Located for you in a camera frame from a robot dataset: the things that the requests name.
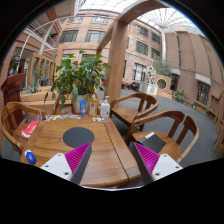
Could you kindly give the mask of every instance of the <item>small plant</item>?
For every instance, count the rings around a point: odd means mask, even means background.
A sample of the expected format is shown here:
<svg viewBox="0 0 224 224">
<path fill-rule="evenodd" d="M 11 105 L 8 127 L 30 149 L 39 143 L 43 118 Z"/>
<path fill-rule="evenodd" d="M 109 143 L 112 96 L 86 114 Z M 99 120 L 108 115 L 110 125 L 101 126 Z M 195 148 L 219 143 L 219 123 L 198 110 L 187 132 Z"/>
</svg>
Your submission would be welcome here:
<svg viewBox="0 0 224 224">
<path fill-rule="evenodd" d="M 46 72 L 46 69 L 49 65 L 40 65 L 40 68 L 35 70 L 32 77 L 32 84 L 28 85 L 29 90 L 23 88 L 26 93 L 36 93 L 38 88 L 41 85 L 41 79 Z"/>
<path fill-rule="evenodd" d="M 182 103 L 184 101 L 184 89 L 183 88 L 179 89 L 175 96 L 177 97 L 177 101 Z"/>
<path fill-rule="evenodd" d="M 192 106 L 195 108 L 196 106 L 197 106 L 198 104 L 196 103 L 196 102 L 194 102 L 193 104 L 192 104 Z"/>
<path fill-rule="evenodd" d="M 208 115 L 209 111 L 210 111 L 210 110 L 207 108 L 207 109 L 205 110 L 205 113 Z"/>
</svg>

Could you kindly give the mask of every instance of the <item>green leaves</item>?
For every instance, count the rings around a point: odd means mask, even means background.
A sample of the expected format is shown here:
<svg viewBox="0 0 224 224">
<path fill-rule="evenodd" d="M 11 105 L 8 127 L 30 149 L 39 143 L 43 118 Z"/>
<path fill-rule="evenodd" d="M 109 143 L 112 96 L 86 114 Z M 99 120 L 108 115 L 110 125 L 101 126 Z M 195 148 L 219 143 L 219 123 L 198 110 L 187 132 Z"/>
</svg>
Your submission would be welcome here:
<svg viewBox="0 0 224 224">
<path fill-rule="evenodd" d="M 56 99 L 54 91 L 57 91 L 62 95 L 62 104 L 66 101 L 66 94 L 72 94 L 76 100 L 78 95 L 92 94 L 97 87 L 104 91 L 104 86 L 100 85 L 100 78 L 106 80 L 104 75 L 108 72 L 105 72 L 105 68 L 111 68 L 107 63 L 101 61 L 102 55 L 86 55 L 85 61 L 79 64 L 71 63 L 71 59 L 74 57 L 74 54 L 69 54 L 62 60 L 62 65 L 55 66 L 56 72 L 60 70 L 60 75 L 53 79 L 52 99 Z"/>
<path fill-rule="evenodd" d="M 83 53 L 85 53 L 85 51 L 79 51 L 79 54 L 83 54 Z"/>
<path fill-rule="evenodd" d="M 62 95 L 62 97 L 61 97 L 61 104 L 63 105 L 65 103 L 65 101 L 66 101 L 66 98 L 65 98 L 64 95 Z"/>
<path fill-rule="evenodd" d="M 155 68 L 157 74 L 171 77 L 171 69 L 169 65 L 168 57 L 165 60 L 158 59 L 154 62 L 153 67 Z"/>
<path fill-rule="evenodd" d="M 48 97 L 48 92 L 46 92 L 46 94 L 45 94 L 45 97 L 44 97 L 44 104 L 45 104 L 45 101 L 46 101 L 47 97 Z"/>
<path fill-rule="evenodd" d="M 52 93 L 52 99 L 56 100 L 56 94 L 54 92 Z"/>
<path fill-rule="evenodd" d="M 78 97 L 78 88 L 77 87 L 74 87 L 73 90 L 72 90 L 72 95 L 74 97 L 74 99 L 76 100 L 77 97 Z"/>
</svg>

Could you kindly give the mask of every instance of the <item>glass roof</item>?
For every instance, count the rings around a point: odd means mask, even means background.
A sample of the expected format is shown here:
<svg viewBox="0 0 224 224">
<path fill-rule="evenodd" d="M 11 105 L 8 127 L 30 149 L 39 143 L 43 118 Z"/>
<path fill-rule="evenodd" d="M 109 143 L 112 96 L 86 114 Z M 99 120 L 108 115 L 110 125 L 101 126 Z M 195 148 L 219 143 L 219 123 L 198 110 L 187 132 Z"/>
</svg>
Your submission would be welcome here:
<svg viewBox="0 0 224 224">
<path fill-rule="evenodd" d="M 86 0 L 81 10 L 95 9 L 121 13 L 126 7 L 137 1 L 138 0 Z M 165 28 L 165 32 L 175 31 L 175 27 L 188 27 L 186 28 L 187 31 L 202 34 L 194 23 L 173 8 L 156 9 L 145 13 L 137 19 L 149 24 L 158 31 L 161 31 L 161 27 Z"/>
</svg>

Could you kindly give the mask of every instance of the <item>tree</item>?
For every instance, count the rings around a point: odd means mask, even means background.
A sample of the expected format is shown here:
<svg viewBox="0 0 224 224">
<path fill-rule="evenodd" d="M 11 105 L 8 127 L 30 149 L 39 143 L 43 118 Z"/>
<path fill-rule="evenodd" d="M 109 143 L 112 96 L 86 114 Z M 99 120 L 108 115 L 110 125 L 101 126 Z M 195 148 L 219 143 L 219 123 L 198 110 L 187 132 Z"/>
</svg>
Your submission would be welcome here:
<svg viewBox="0 0 224 224">
<path fill-rule="evenodd" d="M 160 57 L 158 57 L 153 63 L 153 67 L 155 68 L 157 74 L 168 77 L 171 77 L 172 75 L 168 57 L 166 57 L 165 60 L 162 60 Z"/>
</svg>

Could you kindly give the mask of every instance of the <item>wooden chair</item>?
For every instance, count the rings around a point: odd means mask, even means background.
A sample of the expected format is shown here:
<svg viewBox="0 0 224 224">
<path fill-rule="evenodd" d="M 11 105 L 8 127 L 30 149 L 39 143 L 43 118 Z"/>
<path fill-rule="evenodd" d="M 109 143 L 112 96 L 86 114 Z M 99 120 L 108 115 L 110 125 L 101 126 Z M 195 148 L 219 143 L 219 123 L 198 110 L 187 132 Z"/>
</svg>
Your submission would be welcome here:
<svg viewBox="0 0 224 224">
<path fill-rule="evenodd" d="M 19 102 L 9 102 L 1 111 L 0 128 L 4 136 L 11 143 L 12 148 L 21 154 L 27 142 L 27 139 L 22 137 L 21 130 L 27 128 L 29 123 L 26 122 L 17 125 L 16 118 L 14 116 L 14 112 L 17 110 L 27 111 L 36 114 L 36 116 L 40 110 L 23 105 Z"/>
<path fill-rule="evenodd" d="M 134 97 L 141 99 L 138 110 L 134 110 L 130 108 L 115 108 L 114 107 L 117 103 L 130 99 L 130 98 L 134 98 Z M 142 111 L 143 104 L 145 101 L 147 102 L 147 104 L 146 104 L 145 110 Z M 123 123 L 125 123 L 128 127 L 130 127 L 136 119 L 144 117 L 148 115 L 149 113 L 153 112 L 154 110 L 156 110 L 158 105 L 159 105 L 159 102 L 154 96 L 147 95 L 145 93 L 134 93 L 129 96 L 125 96 L 125 97 L 112 101 L 110 117 L 113 114 L 118 119 L 120 119 Z M 144 128 L 144 124 L 140 126 L 140 130 L 142 131 L 143 128 Z"/>
<path fill-rule="evenodd" d="M 148 131 L 148 132 L 134 133 L 139 126 L 146 124 L 150 121 L 157 120 L 159 118 L 164 118 L 164 117 L 173 118 L 174 123 L 168 135 L 159 131 L 153 131 L 153 132 L 166 142 L 166 145 L 159 152 L 159 154 L 167 153 L 177 163 L 180 163 L 186 157 L 186 155 L 190 152 L 190 150 L 192 149 L 192 147 L 194 146 L 194 144 L 196 143 L 199 137 L 199 129 L 197 124 L 191 117 L 187 116 L 183 123 L 184 128 L 182 132 L 180 133 L 177 141 L 172 139 L 179 124 L 183 121 L 184 116 L 185 116 L 184 113 L 181 111 L 162 111 L 162 112 L 153 114 L 151 116 L 137 119 L 133 122 L 132 126 L 130 127 L 128 135 L 126 136 L 125 142 L 127 145 L 129 145 L 130 141 L 133 141 L 133 142 L 139 141 L 141 138 L 143 138 L 144 136 L 152 132 L 152 131 Z M 191 141 L 191 143 L 188 145 L 188 147 L 184 150 L 184 152 L 182 152 L 180 144 L 183 141 L 188 130 L 190 130 L 193 133 L 194 138 Z"/>
</svg>

